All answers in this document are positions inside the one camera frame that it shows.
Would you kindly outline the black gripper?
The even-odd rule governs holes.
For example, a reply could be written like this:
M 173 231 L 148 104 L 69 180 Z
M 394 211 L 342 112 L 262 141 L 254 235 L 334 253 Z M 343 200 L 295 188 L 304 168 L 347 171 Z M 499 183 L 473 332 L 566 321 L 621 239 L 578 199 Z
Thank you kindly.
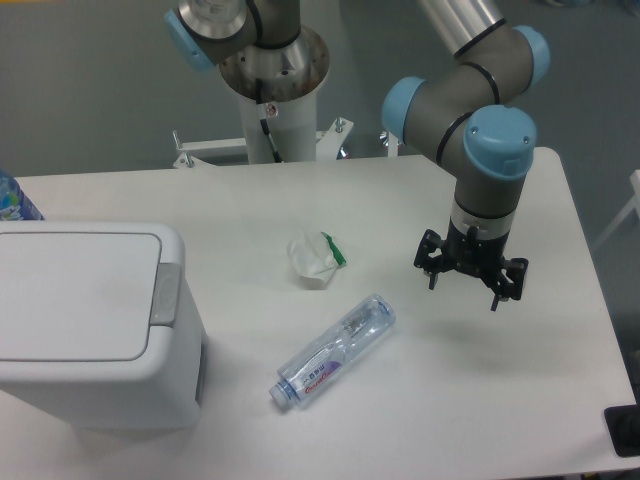
M 434 290 L 438 277 L 451 270 L 480 278 L 493 292 L 491 311 L 500 302 L 522 298 L 529 260 L 506 259 L 509 217 L 482 218 L 468 214 L 450 217 L 446 240 L 427 229 L 419 242 L 414 266 L 429 278 Z

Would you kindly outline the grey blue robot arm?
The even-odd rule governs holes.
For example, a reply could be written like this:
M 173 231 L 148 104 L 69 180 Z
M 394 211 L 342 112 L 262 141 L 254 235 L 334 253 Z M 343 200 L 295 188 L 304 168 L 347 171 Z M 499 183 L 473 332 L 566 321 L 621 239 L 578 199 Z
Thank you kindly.
M 533 120 L 511 101 L 550 65 L 544 37 L 510 26 L 491 1 L 426 1 L 456 60 L 431 83 L 399 80 L 387 93 L 387 132 L 455 178 L 448 231 L 427 231 L 415 256 L 431 281 L 456 271 L 501 303 L 521 298 L 528 262 L 505 245 L 537 142 Z M 164 16 L 176 48 L 197 70 L 216 68 L 238 96 L 253 163 L 318 158 L 316 93 L 329 71 L 323 39 L 296 1 L 181 1 Z

